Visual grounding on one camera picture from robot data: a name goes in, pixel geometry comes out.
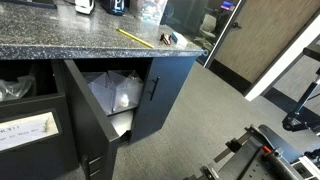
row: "gray carpet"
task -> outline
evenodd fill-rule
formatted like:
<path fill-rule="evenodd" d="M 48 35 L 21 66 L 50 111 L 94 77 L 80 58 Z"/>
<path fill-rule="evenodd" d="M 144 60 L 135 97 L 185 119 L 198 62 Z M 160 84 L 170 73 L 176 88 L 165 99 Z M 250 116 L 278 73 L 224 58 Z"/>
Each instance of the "gray carpet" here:
<path fill-rule="evenodd" d="M 250 124 L 266 124 L 301 152 L 318 148 L 311 131 L 282 129 L 285 113 L 266 99 L 248 102 L 207 69 L 195 63 L 163 128 L 135 144 L 119 148 L 114 180 L 174 180 L 201 173 L 225 149 L 225 142 L 240 137 Z M 214 164 L 216 170 L 230 155 Z M 83 179 L 80 169 L 61 179 Z"/>

